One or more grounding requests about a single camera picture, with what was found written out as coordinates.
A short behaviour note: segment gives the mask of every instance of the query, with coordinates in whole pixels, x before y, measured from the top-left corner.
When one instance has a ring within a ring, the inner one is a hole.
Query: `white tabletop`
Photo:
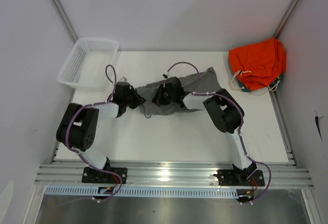
[[[162,79],[174,63],[188,61],[200,72],[214,67],[218,82],[226,88],[245,112],[244,140],[255,159],[270,164],[285,164],[288,158],[268,93],[253,96],[229,89],[231,73],[227,52],[118,52],[118,78],[126,77],[134,86]],[[188,65],[175,66],[172,76],[194,73]],[[76,90],[73,102],[89,104],[105,100],[113,86],[104,92]],[[120,118],[99,121],[94,143],[111,160],[231,162],[226,135],[218,131],[206,111],[152,116],[146,119],[139,109]],[[57,159],[77,156],[60,144]]]

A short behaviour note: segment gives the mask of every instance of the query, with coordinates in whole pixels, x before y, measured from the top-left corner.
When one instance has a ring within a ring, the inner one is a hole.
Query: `orange bag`
[[[286,52],[281,42],[270,38],[230,50],[229,64],[234,77],[250,91],[255,91],[280,82],[286,70]]]

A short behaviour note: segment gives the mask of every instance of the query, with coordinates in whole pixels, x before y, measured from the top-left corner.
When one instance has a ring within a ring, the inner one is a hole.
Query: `white plastic basket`
[[[73,88],[103,91],[109,81],[105,67],[114,63],[118,42],[105,38],[80,38],[68,55],[57,80]],[[113,79],[113,71],[108,71]]]

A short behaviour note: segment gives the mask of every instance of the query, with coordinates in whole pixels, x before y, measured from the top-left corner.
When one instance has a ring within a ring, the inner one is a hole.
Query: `gray floor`
[[[114,197],[104,203],[81,200],[54,208],[74,198],[47,195],[36,223],[310,223],[300,191],[268,191],[253,206],[240,206],[233,199]]]

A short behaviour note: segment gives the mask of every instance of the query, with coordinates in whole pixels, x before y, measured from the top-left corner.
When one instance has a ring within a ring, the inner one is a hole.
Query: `white wall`
[[[227,51],[271,37],[291,0],[61,0],[79,37],[121,50]]]
[[[19,223],[69,101],[56,76],[73,43],[50,0],[0,0],[0,10],[0,191],[15,182],[4,223]]]
[[[328,222],[328,0],[302,0],[280,37],[287,71],[279,99],[300,166],[310,170]],[[325,116],[315,126],[316,113]]]

